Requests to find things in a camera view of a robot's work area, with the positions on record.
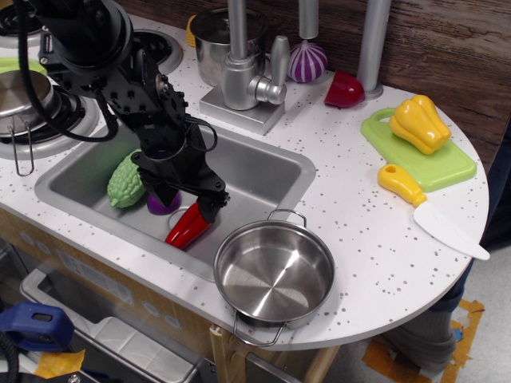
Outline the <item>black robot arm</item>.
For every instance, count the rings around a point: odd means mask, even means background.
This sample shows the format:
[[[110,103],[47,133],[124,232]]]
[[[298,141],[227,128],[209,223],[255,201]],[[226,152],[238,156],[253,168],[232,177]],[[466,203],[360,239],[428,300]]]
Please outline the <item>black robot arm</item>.
[[[184,94],[160,73],[133,36],[127,13],[114,1],[33,1],[46,28],[39,56],[64,90],[93,98],[110,124],[121,122],[140,141],[133,157],[146,190],[162,204],[178,191],[197,198],[214,223],[228,200],[224,181],[207,165],[200,126],[186,112]]]

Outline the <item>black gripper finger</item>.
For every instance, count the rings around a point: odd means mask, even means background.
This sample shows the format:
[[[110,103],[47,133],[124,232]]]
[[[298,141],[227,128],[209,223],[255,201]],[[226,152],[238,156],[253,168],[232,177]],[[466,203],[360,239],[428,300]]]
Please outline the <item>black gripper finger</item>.
[[[148,186],[148,191],[160,204],[168,207],[176,197],[179,190],[167,183],[156,183],[150,184]]]
[[[206,223],[214,223],[219,211],[228,203],[228,193],[214,196],[200,196],[197,199],[199,212]]]

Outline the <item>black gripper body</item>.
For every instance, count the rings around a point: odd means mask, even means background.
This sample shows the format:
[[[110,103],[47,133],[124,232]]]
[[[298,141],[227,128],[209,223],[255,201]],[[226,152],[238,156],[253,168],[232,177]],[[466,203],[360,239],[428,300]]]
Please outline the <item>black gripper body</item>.
[[[138,124],[133,128],[141,153],[133,157],[145,188],[168,185],[200,196],[219,195],[225,182],[208,166],[206,154],[216,148],[218,135],[205,120],[184,118],[184,126]]]

